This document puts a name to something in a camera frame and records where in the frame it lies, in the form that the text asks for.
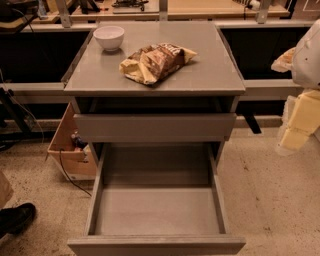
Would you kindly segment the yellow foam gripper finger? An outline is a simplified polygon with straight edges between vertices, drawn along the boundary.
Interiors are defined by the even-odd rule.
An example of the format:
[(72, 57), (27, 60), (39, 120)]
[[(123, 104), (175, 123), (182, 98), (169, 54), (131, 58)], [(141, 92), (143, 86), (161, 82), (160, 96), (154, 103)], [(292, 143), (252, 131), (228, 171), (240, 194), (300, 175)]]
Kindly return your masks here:
[(320, 127), (320, 92), (304, 90), (285, 103), (276, 152), (287, 156), (299, 151)]
[(276, 72), (287, 72), (292, 69), (293, 55), (295, 52), (295, 47), (284, 52), (280, 57), (278, 57), (271, 65), (271, 69)]

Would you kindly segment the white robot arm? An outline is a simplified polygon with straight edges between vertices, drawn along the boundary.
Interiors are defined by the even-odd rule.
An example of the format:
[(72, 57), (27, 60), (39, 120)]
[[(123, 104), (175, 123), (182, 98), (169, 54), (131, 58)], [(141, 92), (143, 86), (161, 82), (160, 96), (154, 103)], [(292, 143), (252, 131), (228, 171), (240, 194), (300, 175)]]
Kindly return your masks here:
[(271, 65), (290, 71), (295, 84), (304, 88), (297, 97), (289, 96), (278, 133), (276, 152), (291, 155), (302, 148), (320, 127), (320, 20), (316, 20), (297, 45)]

